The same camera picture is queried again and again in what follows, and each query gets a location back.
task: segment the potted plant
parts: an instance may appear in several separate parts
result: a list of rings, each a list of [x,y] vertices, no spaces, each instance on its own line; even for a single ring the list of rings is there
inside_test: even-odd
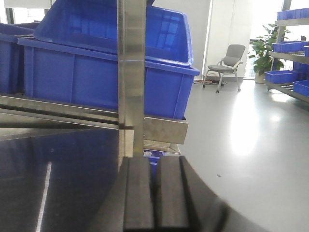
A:
[[[269,52],[273,50],[273,43],[277,41],[278,27],[275,24],[268,24],[268,27],[264,26],[267,31],[266,35],[258,36],[255,41],[250,42],[253,46],[255,55],[249,56],[249,58],[256,58],[254,61],[255,82],[264,83],[265,72],[271,70],[271,63],[273,57],[269,55]],[[289,30],[284,30],[284,33],[290,33]],[[280,70],[283,67],[283,63],[278,60],[275,70]]]

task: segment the plant pot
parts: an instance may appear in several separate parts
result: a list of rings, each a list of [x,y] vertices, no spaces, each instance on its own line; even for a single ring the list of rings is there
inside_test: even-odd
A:
[[[258,84],[265,84],[265,73],[263,73],[262,75],[259,75],[259,73],[256,73],[254,80]]]

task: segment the white floor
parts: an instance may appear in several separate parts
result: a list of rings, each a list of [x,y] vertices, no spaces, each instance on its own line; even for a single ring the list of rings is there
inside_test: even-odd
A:
[[[309,231],[309,104],[244,81],[194,85],[180,147],[230,206],[272,232]]]

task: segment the chair armrest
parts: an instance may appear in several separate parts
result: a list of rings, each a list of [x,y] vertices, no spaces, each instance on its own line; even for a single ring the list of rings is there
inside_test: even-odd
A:
[[[237,68],[240,64],[242,64],[243,61],[242,60],[239,60],[234,66],[233,66],[233,69]]]
[[[217,65],[222,65],[223,59],[224,59],[224,58],[222,58],[222,59],[217,63]]]

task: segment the metal shelving rack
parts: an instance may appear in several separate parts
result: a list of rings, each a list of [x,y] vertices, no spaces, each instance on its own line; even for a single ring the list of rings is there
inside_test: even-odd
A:
[[[290,5],[291,5],[291,0],[285,0],[282,10],[289,10]],[[279,26],[278,42],[280,42],[280,38],[282,38],[282,35],[283,35],[283,27],[309,25],[309,18],[278,20],[275,22],[275,24]],[[309,64],[309,57],[305,56],[304,51],[291,52],[291,53],[270,52],[270,55],[273,58],[275,58],[272,66],[274,66],[274,62],[276,62],[276,59],[285,59],[285,60],[291,60],[291,61],[298,62],[298,63]],[[293,92],[293,83],[274,84],[272,82],[265,81],[265,84],[267,85],[268,90],[276,89],[291,97],[294,97],[294,98],[297,98],[299,100],[309,103],[309,97]]]
[[[144,115],[146,1],[117,0],[119,112],[0,94],[0,128],[119,130],[119,152],[180,153],[188,122]]]

